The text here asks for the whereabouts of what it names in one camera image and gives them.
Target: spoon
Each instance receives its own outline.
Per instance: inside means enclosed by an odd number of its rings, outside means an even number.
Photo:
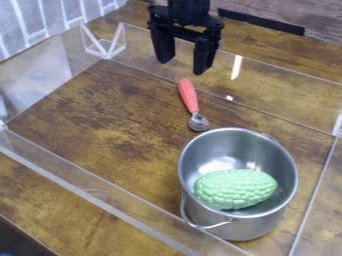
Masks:
[[[196,87],[189,79],[182,79],[180,81],[180,92],[182,95],[182,99],[186,103],[189,112],[193,114],[189,120],[189,127],[196,131],[205,131],[209,129],[209,119],[205,118],[200,113],[198,107],[198,95],[196,91]]]

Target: red spoon handle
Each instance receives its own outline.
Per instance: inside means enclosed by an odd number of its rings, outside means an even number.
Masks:
[[[190,113],[198,112],[198,95],[196,87],[189,79],[180,81],[180,92]]]

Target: stainless steel pot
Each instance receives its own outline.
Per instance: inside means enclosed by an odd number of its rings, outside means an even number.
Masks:
[[[278,188],[273,196],[254,206],[216,210],[192,190],[201,175],[233,168],[266,172],[278,181]],[[185,221],[225,240],[246,241],[268,234],[281,220],[298,187],[298,170],[288,150],[269,135],[241,128],[216,129],[197,136],[184,149],[178,174]]]

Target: metal spoon head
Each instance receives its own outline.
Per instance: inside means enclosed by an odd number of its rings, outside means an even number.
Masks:
[[[206,117],[200,115],[198,112],[194,112],[193,117],[190,118],[188,124],[189,124],[189,127],[193,130],[196,130],[198,132],[202,132],[202,131],[206,131],[209,129],[210,122],[209,122],[209,119]]]

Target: green toy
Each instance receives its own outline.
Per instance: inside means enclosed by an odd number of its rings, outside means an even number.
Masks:
[[[232,169],[201,176],[194,194],[214,209],[238,210],[270,198],[277,187],[278,183],[268,173]]]

